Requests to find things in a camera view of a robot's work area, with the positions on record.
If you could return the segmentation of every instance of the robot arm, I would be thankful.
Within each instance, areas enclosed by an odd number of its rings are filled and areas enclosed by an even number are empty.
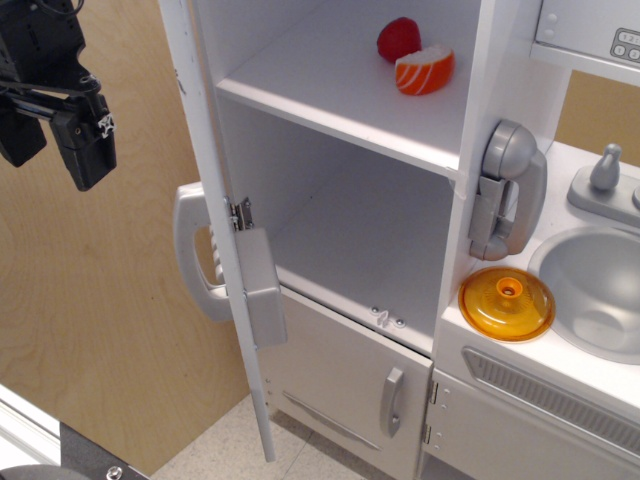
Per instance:
[[[0,3],[0,153],[23,165],[45,147],[39,121],[47,121],[76,187],[86,191],[115,168],[116,155],[100,81],[78,62],[82,4]]]

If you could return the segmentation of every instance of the orange lid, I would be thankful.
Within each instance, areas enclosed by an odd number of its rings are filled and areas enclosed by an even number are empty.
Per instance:
[[[473,328],[507,342],[537,337],[555,317],[555,302],[547,286],[515,268],[477,271],[462,283],[458,301]]]

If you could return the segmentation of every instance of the red toy food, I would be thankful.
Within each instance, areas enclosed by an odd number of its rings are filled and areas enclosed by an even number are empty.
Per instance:
[[[455,68],[453,50],[433,45],[398,59],[396,87],[406,95],[426,95],[444,87]]]
[[[407,17],[400,17],[389,23],[378,36],[378,53],[391,63],[421,48],[418,24]]]

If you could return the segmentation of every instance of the door hinge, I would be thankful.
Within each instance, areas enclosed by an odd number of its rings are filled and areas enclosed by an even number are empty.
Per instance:
[[[431,425],[427,423],[426,427],[424,429],[424,444],[429,445],[429,441],[431,441]]]
[[[435,404],[438,398],[438,382],[431,382],[431,394],[429,395],[429,403]]]
[[[237,232],[240,230],[250,230],[253,228],[253,218],[251,217],[251,201],[249,197],[245,198],[238,204],[229,202],[229,210],[231,211],[231,221],[233,229]]]

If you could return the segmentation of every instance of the oven vent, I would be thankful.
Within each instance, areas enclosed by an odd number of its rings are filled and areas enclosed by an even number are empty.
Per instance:
[[[640,458],[640,425],[472,348],[462,356],[479,382]]]

